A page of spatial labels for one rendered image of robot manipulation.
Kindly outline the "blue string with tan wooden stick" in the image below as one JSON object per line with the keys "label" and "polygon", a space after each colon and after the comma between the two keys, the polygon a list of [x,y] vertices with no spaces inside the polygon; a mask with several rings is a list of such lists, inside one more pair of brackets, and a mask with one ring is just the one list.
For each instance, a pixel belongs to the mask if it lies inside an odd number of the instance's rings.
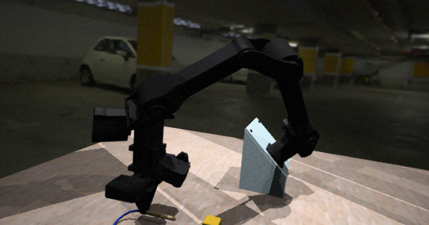
{"label": "blue string with tan wooden stick", "polygon": [[[126,212],[126,213],[124,213],[121,217],[119,217],[118,219],[116,219],[116,221],[115,221],[115,223],[114,223],[113,225],[116,225],[116,223],[117,223],[120,219],[122,219],[122,217],[126,216],[126,214],[128,214],[128,213],[132,213],[132,212],[139,212],[139,210],[130,210],[130,211],[128,211],[128,212]],[[147,211],[147,212],[146,212],[146,215],[154,216],[154,217],[158,217],[158,218],[163,218],[163,219],[171,220],[171,221],[175,221],[175,220],[176,220],[176,218],[175,218],[175,217],[171,217],[171,216],[167,216],[167,215],[163,215],[163,214],[158,214],[158,213],[155,213],[155,212],[149,212],[149,211]]]}

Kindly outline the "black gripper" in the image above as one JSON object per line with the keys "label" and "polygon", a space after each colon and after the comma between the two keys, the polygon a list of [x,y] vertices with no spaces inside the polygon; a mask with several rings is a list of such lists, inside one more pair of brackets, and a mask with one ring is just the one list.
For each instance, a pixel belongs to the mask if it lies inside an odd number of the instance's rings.
{"label": "black gripper", "polygon": [[[163,140],[164,141],[164,140]],[[136,204],[140,214],[145,215],[153,201],[157,186],[163,182],[150,181],[153,161],[162,156],[167,143],[139,143],[133,140],[129,151],[133,151],[133,163],[127,166],[133,175],[120,175],[105,186],[105,197],[113,200]]]}

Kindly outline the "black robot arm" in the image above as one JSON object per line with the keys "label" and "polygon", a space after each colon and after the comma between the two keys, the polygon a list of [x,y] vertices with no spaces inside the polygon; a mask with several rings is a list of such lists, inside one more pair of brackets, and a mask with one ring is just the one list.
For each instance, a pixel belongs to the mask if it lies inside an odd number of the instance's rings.
{"label": "black robot arm", "polygon": [[[191,95],[242,69],[251,69],[275,78],[288,117],[283,120],[285,135],[265,148],[283,168],[284,162],[298,154],[312,154],[320,135],[310,122],[300,87],[304,63],[282,38],[235,37],[232,42],[174,74],[160,74],[144,80],[125,99],[125,109],[94,108],[92,143],[134,141],[159,143],[164,140],[164,119],[173,115]],[[190,169],[188,154],[176,157],[162,151],[153,161],[150,181],[160,180],[182,187]]]}

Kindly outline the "yellow block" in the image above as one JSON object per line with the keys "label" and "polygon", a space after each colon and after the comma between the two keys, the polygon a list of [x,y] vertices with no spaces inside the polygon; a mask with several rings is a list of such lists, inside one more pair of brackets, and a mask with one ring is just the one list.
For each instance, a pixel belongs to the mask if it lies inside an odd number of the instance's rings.
{"label": "yellow block", "polygon": [[221,225],[221,218],[207,215],[202,225]]}

